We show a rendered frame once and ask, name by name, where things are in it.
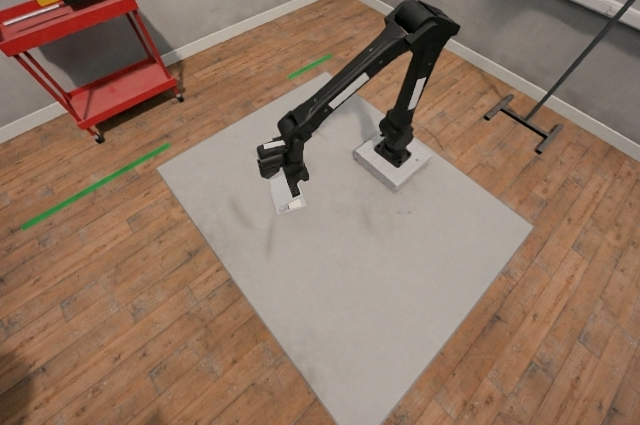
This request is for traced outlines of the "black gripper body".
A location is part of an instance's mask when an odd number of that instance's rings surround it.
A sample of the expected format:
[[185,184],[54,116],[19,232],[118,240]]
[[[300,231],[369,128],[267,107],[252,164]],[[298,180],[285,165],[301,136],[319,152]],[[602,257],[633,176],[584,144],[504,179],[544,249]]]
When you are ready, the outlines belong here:
[[[285,158],[284,158],[285,160]],[[286,160],[285,160],[286,161]],[[289,184],[293,184],[295,183],[295,181],[308,181],[309,180],[309,173],[307,171],[307,168],[305,166],[304,163],[304,158],[300,161],[300,162],[296,162],[296,163],[290,163],[288,161],[286,161],[289,164],[297,164],[297,175],[291,176],[291,177],[286,177],[286,179],[288,179]]]

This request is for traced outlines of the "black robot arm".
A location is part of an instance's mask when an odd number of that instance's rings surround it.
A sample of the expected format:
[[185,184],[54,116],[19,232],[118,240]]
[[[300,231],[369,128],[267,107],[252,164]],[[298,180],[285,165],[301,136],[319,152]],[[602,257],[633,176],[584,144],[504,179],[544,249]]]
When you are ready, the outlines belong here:
[[413,55],[394,108],[378,125],[380,136],[386,138],[374,148],[394,167],[401,167],[412,155],[407,146],[414,139],[411,123],[418,102],[442,49],[461,27],[452,21],[442,10],[420,0],[401,2],[384,18],[386,27],[364,50],[312,97],[279,120],[281,136],[257,146],[261,177],[269,179],[281,167],[286,177],[297,175],[297,164],[286,161],[300,162],[304,143],[321,123],[388,64],[410,50]]

